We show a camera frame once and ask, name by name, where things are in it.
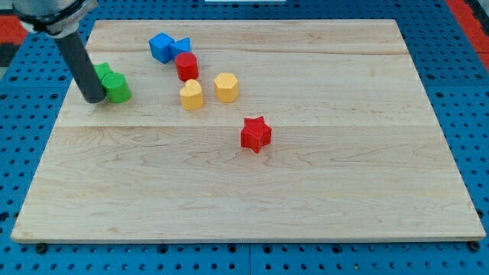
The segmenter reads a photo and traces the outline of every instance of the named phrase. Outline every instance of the colored block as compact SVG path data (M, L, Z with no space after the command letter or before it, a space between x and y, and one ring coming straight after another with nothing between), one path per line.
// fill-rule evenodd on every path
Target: colored block
M214 79L214 90L220 102L231 103L239 94L239 82L232 73L220 73Z
M181 53L191 52L190 38L186 37L170 44L171 59L175 60L176 56Z
M131 98L131 90L125 77L120 73L110 73L102 80L107 98L114 103L123 103Z
M185 82L185 87L180 90L182 107L186 110L196 110L204 106L204 96L201 85L194 79Z
M149 40L151 54L161 63L168 63L172 60L170 45L175 40L165 33L160 33Z
M197 57L193 53L181 53L176 56L175 66L178 78L182 81L199 77Z
M110 68L107 62L98 65L93 65L93 68L95 69L95 72L97 73L97 76L100 81L102 81L104 77L107 76L108 74L113 73L112 69Z
M265 124L264 117L244 118L244 128L241 131L241 146L251 148L260 153L263 146L270 144L272 128Z

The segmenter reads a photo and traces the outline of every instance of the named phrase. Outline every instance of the blue pegboard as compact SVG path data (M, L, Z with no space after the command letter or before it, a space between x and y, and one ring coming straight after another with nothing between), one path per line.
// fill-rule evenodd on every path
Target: blue pegboard
M97 19L396 19L465 185L489 228L489 75L444 1L99 4L80 22L85 40ZM15 244L11 229L70 80L53 41L30 34L0 82L0 274L489 273L487 239L472 244L48 245L44 252L42 246Z

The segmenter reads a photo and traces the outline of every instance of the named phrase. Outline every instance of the hexagonal block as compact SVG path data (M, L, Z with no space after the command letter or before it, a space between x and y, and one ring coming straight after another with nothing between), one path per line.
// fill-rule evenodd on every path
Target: hexagonal block
M232 73L220 73L214 79L214 90L220 102L231 103L239 94L239 82Z

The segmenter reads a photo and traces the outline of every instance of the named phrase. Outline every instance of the star-shaped block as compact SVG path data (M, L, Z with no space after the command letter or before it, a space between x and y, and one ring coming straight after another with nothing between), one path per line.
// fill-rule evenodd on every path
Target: star-shaped block
M241 146L251 148L259 153L261 148L270 144L272 128L265 124L263 116L259 118L244 118L244 128L241 130Z

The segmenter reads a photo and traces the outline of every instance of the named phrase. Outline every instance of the yellow hexagonal block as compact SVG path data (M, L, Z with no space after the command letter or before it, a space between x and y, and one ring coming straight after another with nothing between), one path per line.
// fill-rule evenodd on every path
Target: yellow hexagonal block
M220 102L231 103L239 94L239 82L232 73L220 73L214 79L214 90Z
M204 106L204 96L201 85L194 79L187 80L185 87L180 90L182 107L192 111Z

